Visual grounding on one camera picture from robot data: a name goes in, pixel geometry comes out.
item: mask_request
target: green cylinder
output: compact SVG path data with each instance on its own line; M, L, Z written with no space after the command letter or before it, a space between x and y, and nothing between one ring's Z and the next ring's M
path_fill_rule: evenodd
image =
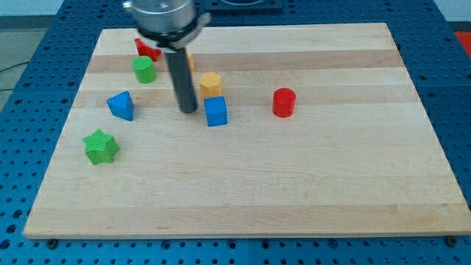
M132 62L135 78L143 84L150 83L155 80L157 73L155 72L152 59L147 56L139 56Z

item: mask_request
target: red block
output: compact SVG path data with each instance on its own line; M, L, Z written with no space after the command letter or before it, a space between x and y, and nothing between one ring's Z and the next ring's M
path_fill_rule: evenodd
M291 116L294 112L296 94L289 88L280 88L273 94L273 113L281 118Z
M160 49L147 46L140 38L135 38L134 42L139 56L149 56L153 62L157 62L157 59L162 54Z
M471 32L455 32L464 50L471 57Z

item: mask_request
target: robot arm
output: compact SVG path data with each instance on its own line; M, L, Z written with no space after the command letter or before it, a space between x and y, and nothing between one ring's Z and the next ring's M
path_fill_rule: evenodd
M129 0L123 7L143 41L165 53L179 107L193 113L197 105L185 47L210 22L209 13L198 16L193 0Z

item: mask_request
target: green star block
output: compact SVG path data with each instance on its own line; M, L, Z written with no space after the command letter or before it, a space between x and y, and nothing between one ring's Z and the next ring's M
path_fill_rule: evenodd
M119 146L112 135L104 134L100 129L83 138L85 154L93 165L101 162L112 163Z

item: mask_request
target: red cylinder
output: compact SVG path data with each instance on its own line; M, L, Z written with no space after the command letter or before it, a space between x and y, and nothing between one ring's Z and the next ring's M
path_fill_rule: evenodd
M281 118L291 116L294 112L296 94L289 88L280 88L273 94L273 113Z

